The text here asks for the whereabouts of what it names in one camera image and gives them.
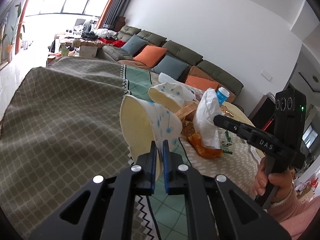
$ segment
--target hand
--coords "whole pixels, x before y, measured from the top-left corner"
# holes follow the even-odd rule
[[[292,189],[292,176],[287,169],[285,173],[273,173],[269,174],[267,177],[264,173],[265,169],[265,161],[266,158],[264,157],[261,162],[260,166],[258,168],[258,172],[256,175],[256,180],[254,182],[254,189],[255,189],[255,195],[259,194],[260,196],[264,195],[266,192],[266,185],[268,181],[270,181],[271,184],[275,186],[279,186],[279,189],[275,195],[275,197],[272,199],[272,202],[280,202],[284,200],[291,192]]]

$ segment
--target gray curtain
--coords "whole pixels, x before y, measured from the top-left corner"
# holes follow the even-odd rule
[[[123,16],[128,6],[129,0],[113,0],[104,21],[104,27],[114,26],[116,17]]]

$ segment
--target gray blanket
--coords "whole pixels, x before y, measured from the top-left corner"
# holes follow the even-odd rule
[[[32,69],[15,93],[1,126],[0,204],[24,239],[94,175],[129,166],[120,71],[117,63],[63,57]],[[146,237],[139,214],[135,240]]]

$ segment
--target green sofa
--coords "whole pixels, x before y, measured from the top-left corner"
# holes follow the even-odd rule
[[[188,63],[189,68],[186,69],[185,72],[188,72],[191,66],[197,66],[214,80],[221,83],[225,88],[234,93],[236,97],[240,94],[243,84],[239,80],[215,64],[207,60],[203,60],[203,56],[183,45],[175,43],[171,40],[167,41],[167,38],[155,33],[127,25],[121,29],[121,31],[117,34],[117,37],[119,40],[128,41],[133,35],[137,35],[138,37],[146,40],[148,42],[147,44],[153,44],[155,46],[168,49],[167,54]],[[121,48],[115,48],[113,46],[104,46],[101,48],[97,53],[97,57],[114,61],[133,60],[133,57],[127,52]]]

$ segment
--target blue pillow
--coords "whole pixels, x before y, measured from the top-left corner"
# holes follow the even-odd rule
[[[173,79],[177,80],[181,73],[188,67],[187,63],[177,60],[173,57],[166,55],[163,60],[159,62],[157,66],[151,69],[151,71],[160,74],[161,72],[167,74]]]
[[[147,41],[134,35],[121,47],[121,49],[128,52],[131,56],[134,56],[146,44]]]

